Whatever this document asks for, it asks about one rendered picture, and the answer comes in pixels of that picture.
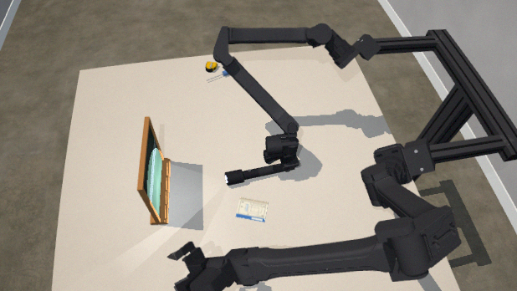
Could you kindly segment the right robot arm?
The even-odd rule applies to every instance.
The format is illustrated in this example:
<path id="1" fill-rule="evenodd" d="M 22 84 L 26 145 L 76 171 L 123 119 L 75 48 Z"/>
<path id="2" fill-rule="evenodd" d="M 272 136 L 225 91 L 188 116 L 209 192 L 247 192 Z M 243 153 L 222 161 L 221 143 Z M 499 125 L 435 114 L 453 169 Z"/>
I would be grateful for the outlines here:
<path id="1" fill-rule="evenodd" d="M 308 43 L 313 48 L 326 43 L 324 48 L 338 64 L 341 64 L 352 54 L 355 48 L 349 45 L 345 39 L 342 39 L 325 23 L 319 23 L 312 28 L 221 27 L 213 50 L 214 60 L 223 65 L 225 70 L 284 131 L 283 134 L 271 135 L 265 138 L 266 150 L 264 150 L 264 161 L 270 165 L 281 158 L 283 164 L 290 163 L 292 156 L 287 154 L 294 154 L 298 149 L 299 140 L 296 137 L 299 124 L 238 61 L 228 53 L 228 45 L 237 43 Z M 283 150 L 287 154 L 285 154 Z"/>

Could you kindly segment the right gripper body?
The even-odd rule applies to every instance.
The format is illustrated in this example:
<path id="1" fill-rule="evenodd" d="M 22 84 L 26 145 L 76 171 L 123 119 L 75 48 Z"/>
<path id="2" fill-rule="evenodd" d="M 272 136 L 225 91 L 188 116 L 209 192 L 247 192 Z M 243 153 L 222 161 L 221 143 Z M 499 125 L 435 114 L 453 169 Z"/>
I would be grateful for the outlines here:
<path id="1" fill-rule="evenodd" d="M 284 150 L 283 150 L 283 151 L 284 151 Z M 296 152 L 297 152 L 297 151 L 296 151 Z M 283 167 L 284 169 L 288 169 L 288 168 L 293 167 L 293 166 L 299 166 L 299 160 L 298 160 L 298 158 L 297 158 L 296 152 L 295 152 L 294 154 L 287 154 L 287 153 L 284 151 L 284 153 L 285 153 L 285 154 L 292 156 L 292 160 L 291 160 L 291 162 L 290 162 L 290 163 L 283 164 L 283 163 L 282 163 L 282 161 L 281 161 L 281 158 L 279 158 L 279 159 L 280 159 L 280 161 L 281 161 L 282 167 Z"/>

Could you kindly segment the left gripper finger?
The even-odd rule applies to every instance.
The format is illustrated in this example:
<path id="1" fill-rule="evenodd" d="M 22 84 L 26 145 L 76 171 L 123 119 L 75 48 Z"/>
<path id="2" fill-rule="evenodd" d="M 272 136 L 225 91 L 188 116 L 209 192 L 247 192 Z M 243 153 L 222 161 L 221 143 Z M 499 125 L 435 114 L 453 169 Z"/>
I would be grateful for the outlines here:
<path id="1" fill-rule="evenodd" d="M 176 261 L 178 259 L 180 259 L 182 257 L 182 253 L 181 253 L 180 249 L 177 250 L 176 252 L 171 253 L 170 255 L 168 255 L 167 258 L 170 258 L 170 259 L 173 259 L 173 260 L 176 260 Z"/>

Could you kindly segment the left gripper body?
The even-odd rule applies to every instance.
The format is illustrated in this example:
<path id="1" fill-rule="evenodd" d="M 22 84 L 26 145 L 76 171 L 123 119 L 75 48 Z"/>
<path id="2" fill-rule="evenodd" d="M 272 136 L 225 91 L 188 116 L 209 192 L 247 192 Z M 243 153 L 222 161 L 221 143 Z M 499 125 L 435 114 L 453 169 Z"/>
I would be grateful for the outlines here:
<path id="1" fill-rule="evenodd" d="M 195 245 L 192 241 L 190 241 L 189 243 L 187 243 L 184 247 L 182 247 L 180 249 L 181 253 L 182 253 L 182 256 L 185 256 L 186 254 L 188 254 L 190 252 L 189 255 L 185 256 L 182 261 L 184 261 L 184 263 L 186 264 L 186 266 L 191 262 L 193 261 L 195 258 L 205 258 L 202 250 L 200 247 L 198 248 L 195 248 Z M 211 257 L 213 258 L 213 257 Z M 211 258 L 208 259 L 207 261 L 207 265 L 206 265 L 206 268 L 208 268 L 208 264 L 209 264 L 209 261 L 211 260 Z"/>

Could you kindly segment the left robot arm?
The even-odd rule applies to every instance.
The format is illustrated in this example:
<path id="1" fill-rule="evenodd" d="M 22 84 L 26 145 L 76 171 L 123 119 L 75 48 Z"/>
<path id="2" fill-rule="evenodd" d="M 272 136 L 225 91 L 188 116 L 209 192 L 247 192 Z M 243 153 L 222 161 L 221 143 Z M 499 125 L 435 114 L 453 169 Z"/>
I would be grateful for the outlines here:
<path id="1" fill-rule="evenodd" d="M 399 216 L 379 221 L 376 235 L 296 248 L 236 248 L 211 258 L 210 268 L 209 258 L 195 258 L 174 289 L 223 291 L 234 282 L 254 286 L 272 278 L 355 271 L 389 273 L 392 282 L 425 278 L 462 243 L 453 210 L 435 207 L 402 186 L 411 176 L 400 146 L 378 151 L 374 159 L 375 165 L 361 171 L 371 204 Z"/>

